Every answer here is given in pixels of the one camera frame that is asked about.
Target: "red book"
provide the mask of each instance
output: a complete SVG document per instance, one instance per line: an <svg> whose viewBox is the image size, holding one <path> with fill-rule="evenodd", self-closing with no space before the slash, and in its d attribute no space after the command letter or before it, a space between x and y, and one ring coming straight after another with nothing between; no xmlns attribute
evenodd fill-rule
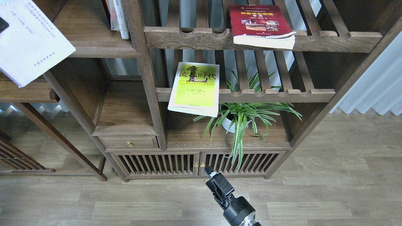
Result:
<svg viewBox="0 0 402 226"><path fill-rule="evenodd" d="M229 9L235 44L293 49L296 32L278 6L231 4Z"/></svg>

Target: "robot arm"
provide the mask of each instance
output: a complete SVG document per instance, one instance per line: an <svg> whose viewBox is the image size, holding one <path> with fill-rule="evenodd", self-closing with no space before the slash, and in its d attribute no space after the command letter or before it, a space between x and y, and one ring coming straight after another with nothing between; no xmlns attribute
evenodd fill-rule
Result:
<svg viewBox="0 0 402 226"><path fill-rule="evenodd" d="M224 210L224 217L231 226L261 226L254 220L255 209L243 196L233 196L233 186L221 173L217 174L210 166L205 167L204 171L211 178L206 185Z"/></svg>

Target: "book cover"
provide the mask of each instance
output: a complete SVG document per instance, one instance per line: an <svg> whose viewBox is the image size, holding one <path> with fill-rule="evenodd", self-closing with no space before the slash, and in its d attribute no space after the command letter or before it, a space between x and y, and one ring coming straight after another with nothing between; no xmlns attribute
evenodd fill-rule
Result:
<svg viewBox="0 0 402 226"><path fill-rule="evenodd" d="M295 33L278 6L231 4L229 8L233 36L287 37Z"/></svg>
<svg viewBox="0 0 402 226"><path fill-rule="evenodd" d="M0 70L24 87L76 49L31 0L0 3Z"/></svg>
<svg viewBox="0 0 402 226"><path fill-rule="evenodd" d="M294 34L278 6L231 4L233 43L293 49Z"/></svg>
<svg viewBox="0 0 402 226"><path fill-rule="evenodd" d="M217 117L219 65L180 62L168 110Z"/></svg>

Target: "white paper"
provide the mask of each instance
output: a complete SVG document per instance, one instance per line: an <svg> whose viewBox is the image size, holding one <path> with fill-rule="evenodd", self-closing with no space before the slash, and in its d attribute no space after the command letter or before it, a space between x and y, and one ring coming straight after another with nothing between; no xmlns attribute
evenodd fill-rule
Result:
<svg viewBox="0 0 402 226"><path fill-rule="evenodd" d="M75 51L31 0L0 1L0 70L24 87Z"/></svg>
<svg viewBox="0 0 402 226"><path fill-rule="evenodd" d="M117 21L119 22L121 38L128 39L129 38L128 26L124 17L121 0L113 0L113 3L115 4L115 10L117 15Z"/></svg>

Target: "wooden cabinet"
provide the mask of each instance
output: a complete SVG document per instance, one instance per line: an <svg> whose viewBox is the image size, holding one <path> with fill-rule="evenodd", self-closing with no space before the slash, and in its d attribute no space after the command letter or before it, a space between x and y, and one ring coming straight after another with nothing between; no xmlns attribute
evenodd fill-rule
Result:
<svg viewBox="0 0 402 226"><path fill-rule="evenodd" d="M55 18L77 51L44 76L122 179L203 176L195 163L230 176L269 178L402 30L400 0L321 0L317 16L308 0L296 0L307 29L295 35L295 61L288 69L283 49L233 44L228 17L232 1L216 1L222 3L225 29L208 27L207 0L196 2L194 28L179 27L179 0L168 2L166 27L160 25L160 15L165 14L159 13L158 1L123 1L131 40L108 30L100 1L68 0ZM273 3L292 27L285 1ZM165 56L161 49L174 49L175 66L183 59L183 49L194 49L195 62L203 62L204 50L214 50L215 62L221 65L221 102L291 102L303 121L283 113L262 143L247 132L244 163L240 172L233 171L235 165L224 158L231 135L218 128L210 141L202 137L204 121L193 123L191 116L167 111L168 73L155 57ZM225 87L226 49L234 51L239 92ZM244 50L254 51L262 92L247 86ZM271 89L265 76L264 51L275 55L281 90ZM96 58L136 58L142 81L110 81ZM134 140L132 149L115 143L127 138L138 138L139 146Z"/></svg>

